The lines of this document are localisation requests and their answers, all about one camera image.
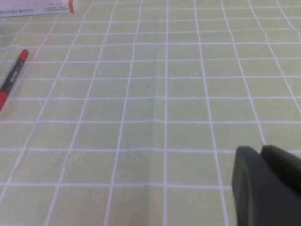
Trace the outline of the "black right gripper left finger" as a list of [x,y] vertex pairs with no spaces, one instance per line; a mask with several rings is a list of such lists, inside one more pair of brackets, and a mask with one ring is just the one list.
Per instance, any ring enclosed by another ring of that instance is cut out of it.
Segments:
[[250,146],[236,149],[232,192],[239,226],[299,226],[301,199],[260,198],[260,152]]

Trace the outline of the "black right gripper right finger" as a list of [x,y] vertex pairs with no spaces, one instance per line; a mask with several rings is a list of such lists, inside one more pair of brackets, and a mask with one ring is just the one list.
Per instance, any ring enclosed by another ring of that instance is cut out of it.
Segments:
[[287,151],[264,145],[260,152],[260,198],[299,200],[301,198],[301,160]]

